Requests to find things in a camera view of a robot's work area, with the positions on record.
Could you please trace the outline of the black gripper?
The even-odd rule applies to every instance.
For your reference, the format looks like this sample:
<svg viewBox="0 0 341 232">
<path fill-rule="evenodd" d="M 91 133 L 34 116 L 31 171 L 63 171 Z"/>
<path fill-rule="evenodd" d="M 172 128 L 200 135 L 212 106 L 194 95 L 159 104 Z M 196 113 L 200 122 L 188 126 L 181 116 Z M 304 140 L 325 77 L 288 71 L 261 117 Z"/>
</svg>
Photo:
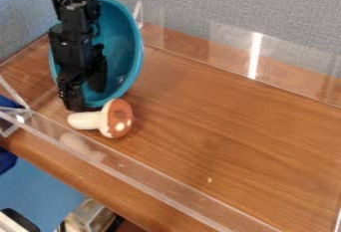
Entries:
<svg viewBox="0 0 341 232">
<path fill-rule="evenodd" d="M 59 22 L 50 29 L 50 41 L 57 70 L 59 97 L 66 109 L 86 109 L 83 83 L 102 93 L 107 86 L 105 45 L 97 43 L 102 34 L 99 6 L 67 6 L 61 9 Z"/>
</svg>

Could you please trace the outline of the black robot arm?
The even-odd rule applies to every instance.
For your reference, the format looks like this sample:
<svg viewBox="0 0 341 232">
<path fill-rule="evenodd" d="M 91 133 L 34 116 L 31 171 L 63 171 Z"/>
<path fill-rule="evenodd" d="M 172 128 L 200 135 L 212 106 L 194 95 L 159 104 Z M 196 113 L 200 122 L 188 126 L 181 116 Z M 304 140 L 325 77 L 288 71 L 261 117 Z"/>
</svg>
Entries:
<svg viewBox="0 0 341 232">
<path fill-rule="evenodd" d="M 70 111 L 86 109 L 83 84 L 95 92 L 107 86 L 107 58 L 105 45 L 95 44 L 101 36 L 99 0 L 53 0 L 59 23 L 50 31 L 54 62 L 61 68 L 57 83 L 59 97 Z"/>
</svg>

